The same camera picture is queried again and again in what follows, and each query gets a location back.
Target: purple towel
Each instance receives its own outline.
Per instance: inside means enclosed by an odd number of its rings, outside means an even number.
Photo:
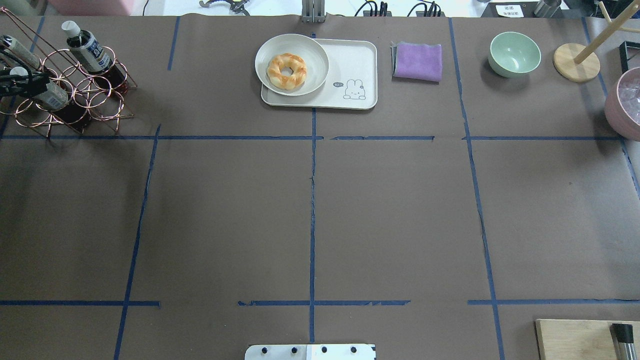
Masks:
[[[442,80],[442,46],[410,44],[397,45],[394,76],[440,82]]]

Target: bunny drawing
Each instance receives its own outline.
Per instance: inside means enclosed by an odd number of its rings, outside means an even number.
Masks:
[[[347,81],[347,88],[344,91],[345,99],[364,100],[364,86],[362,86],[362,80],[349,80]]]

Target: donut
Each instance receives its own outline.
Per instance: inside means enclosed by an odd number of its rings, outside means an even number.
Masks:
[[[282,69],[290,67],[291,75],[283,75]],[[285,53],[276,55],[267,68],[267,75],[272,84],[284,90],[293,90],[302,85],[307,78],[307,64],[298,55]]]

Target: white bottle cap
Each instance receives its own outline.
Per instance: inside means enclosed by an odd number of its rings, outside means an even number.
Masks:
[[[27,69],[25,69],[24,67],[16,66],[12,68],[11,71],[9,71],[9,75],[27,76],[29,75],[29,73],[27,72]]]
[[[80,27],[75,21],[65,21],[62,23],[62,30],[65,31],[68,38],[74,38],[80,35]]]

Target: green bowl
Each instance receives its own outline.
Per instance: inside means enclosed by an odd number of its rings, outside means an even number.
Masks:
[[[540,48],[525,34],[508,31],[491,41],[489,65],[505,78],[516,78],[540,65]]]

